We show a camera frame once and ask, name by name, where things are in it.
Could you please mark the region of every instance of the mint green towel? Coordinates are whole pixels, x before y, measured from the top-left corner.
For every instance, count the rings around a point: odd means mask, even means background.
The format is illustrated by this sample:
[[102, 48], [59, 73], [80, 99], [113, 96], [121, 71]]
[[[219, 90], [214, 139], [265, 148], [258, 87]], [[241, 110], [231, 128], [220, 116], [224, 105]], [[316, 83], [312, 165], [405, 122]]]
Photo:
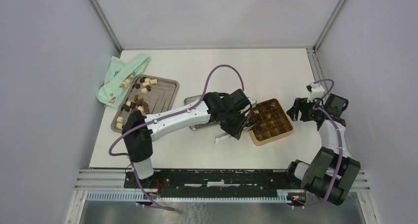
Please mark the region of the mint green towel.
[[139, 54], [127, 63], [112, 56], [109, 70], [104, 77], [104, 85], [100, 88], [96, 97], [102, 103], [118, 108], [135, 76], [142, 74], [151, 59], [144, 54]]

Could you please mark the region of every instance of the gray wall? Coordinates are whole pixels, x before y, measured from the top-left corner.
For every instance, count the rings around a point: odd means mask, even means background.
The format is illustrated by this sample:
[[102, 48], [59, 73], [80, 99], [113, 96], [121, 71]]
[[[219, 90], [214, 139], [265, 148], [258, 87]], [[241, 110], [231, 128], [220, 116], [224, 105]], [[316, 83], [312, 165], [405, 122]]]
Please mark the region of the gray wall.
[[124, 49], [315, 44], [338, 0], [98, 0]]
[[0, 223], [62, 223], [116, 52], [88, 0], [0, 4]]
[[382, 223], [417, 223], [418, 0], [348, 0], [319, 50]]

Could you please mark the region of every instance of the white table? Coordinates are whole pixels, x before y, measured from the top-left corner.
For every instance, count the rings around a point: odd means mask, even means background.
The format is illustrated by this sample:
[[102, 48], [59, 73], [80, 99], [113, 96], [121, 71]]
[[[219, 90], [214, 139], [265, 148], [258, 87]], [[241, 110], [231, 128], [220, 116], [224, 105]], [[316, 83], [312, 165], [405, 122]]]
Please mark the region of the white table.
[[[222, 49], [222, 50], [125, 50], [121, 59], [130, 61], [137, 54], [151, 57], [145, 74], [173, 79], [180, 88], [173, 109], [183, 106], [185, 98], [200, 95], [206, 77], [220, 64], [234, 66], [243, 77], [245, 94], [263, 102], [276, 98], [288, 110], [296, 97], [306, 97], [306, 85], [314, 80], [305, 49]], [[209, 82], [208, 92], [231, 93], [240, 88], [235, 73], [218, 69]], [[128, 157], [111, 157], [109, 146], [120, 134], [110, 124], [116, 109], [105, 109], [90, 167], [125, 168]], [[219, 126], [192, 131], [184, 128], [153, 143], [154, 168], [202, 169], [283, 169], [296, 159], [310, 163], [321, 146], [315, 122], [292, 122], [290, 136], [257, 147], [248, 133], [238, 141], [229, 138], [214, 144]], [[120, 141], [113, 152], [126, 152]]]

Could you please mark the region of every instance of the silver tray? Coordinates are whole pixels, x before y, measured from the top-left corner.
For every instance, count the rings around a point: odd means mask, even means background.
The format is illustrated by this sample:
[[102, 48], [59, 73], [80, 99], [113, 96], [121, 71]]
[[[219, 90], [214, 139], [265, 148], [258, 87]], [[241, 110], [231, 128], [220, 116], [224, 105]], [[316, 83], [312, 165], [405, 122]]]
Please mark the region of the silver tray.
[[[139, 83], [139, 79], [141, 77], [147, 77], [150, 79], [157, 79], [157, 84], [151, 85], [151, 91], [148, 93], [143, 94], [141, 89], [143, 89], [142, 83], [139, 89], [135, 88], [135, 84]], [[124, 105], [128, 100], [132, 103], [134, 102], [135, 95], [142, 95], [144, 102], [147, 102], [149, 105], [149, 113], [161, 113], [171, 110], [175, 96], [177, 95], [177, 91], [179, 88], [179, 84], [177, 81], [148, 76], [148, 75], [138, 75], [132, 80], [132, 85], [130, 86], [129, 91], [126, 93], [126, 96], [123, 100], [123, 103], [119, 106], [118, 112], [115, 115], [115, 118], [112, 121], [110, 127], [115, 132], [122, 132], [121, 129], [116, 128], [116, 120], [119, 116], [123, 117], [123, 124], [125, 125], [126, 121], [128, 120], [129, 115], [132, 112], [132, 109], [129, 109], [129, 112], [122, 109], [122, 105]]]
[[[200, 97], [201, 97], [201, 95], [197, 95], [197, 96], [194, 96], [194, 97], [188, 97], [188, 98], [184, 99], [184, 105], [190, 104], [190, 103], [194, 102], [195, 100], [200, 99]], [[195, 124], [195, 125], [189, 126], [189, 128], [193, 131], [196, 131], [196, 130], [199, 130], [199, 129], [205, 129], [205, 128], [209, 128], [209, 127], [216, 126], [216, 125], [219, 125], [219, 124], [220, 124], [220, 122], [218, 122], [218, 121], [212, 121], [212, 122], [205, 123], [205, 124]]]

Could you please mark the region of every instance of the white chocolate piece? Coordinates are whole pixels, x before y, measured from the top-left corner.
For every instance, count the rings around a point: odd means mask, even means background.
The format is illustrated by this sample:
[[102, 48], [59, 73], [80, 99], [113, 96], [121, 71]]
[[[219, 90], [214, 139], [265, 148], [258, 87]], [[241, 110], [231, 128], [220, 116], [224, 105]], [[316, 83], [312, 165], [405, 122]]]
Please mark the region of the white chocolate piece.
[[116, 119], [116, 122], [118, 122], [118, 123], [123, 123], [123, 117], [119, 116], [119, 117]]
[[140, 111], [142, 113], [142, 115], [145, 115], [145, 111], [144, 111], [143, 107], [139, 106], [138, 111]]
[[123, 125], [122, 123], [117, 123], [117, 124], [116, 124], [116, 128], [118, 128], [118, 129], [122, 129], [122, 125]]

